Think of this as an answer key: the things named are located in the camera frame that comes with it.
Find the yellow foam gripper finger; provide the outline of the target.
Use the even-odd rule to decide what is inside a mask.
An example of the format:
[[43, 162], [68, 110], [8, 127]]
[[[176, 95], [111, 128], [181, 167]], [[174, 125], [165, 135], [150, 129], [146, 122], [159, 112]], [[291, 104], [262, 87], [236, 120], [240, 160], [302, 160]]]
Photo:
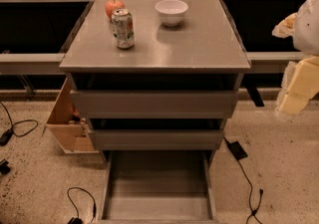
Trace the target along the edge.
[[272, 35], [277, 38], [293, 37], [295, 19], [295, 13], [287, 16], [278, 25], [274, 27], [274, 29], [272, 30]]
[[276, 100], [277, 115], [298, 115], [319, 93], [319, 57], [289, 62]]

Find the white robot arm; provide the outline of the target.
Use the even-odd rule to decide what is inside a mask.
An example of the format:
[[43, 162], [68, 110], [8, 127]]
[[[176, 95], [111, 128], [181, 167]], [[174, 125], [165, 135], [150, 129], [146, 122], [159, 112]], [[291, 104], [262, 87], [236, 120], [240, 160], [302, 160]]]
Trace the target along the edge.
[[272, 35], [291, 36], [294, 48], [306, 55], [298, 63], [288, 63], [276, 100], [276, 116], [291, 119], [319, 93], [319, 0], [306, 0], [274, 27]]

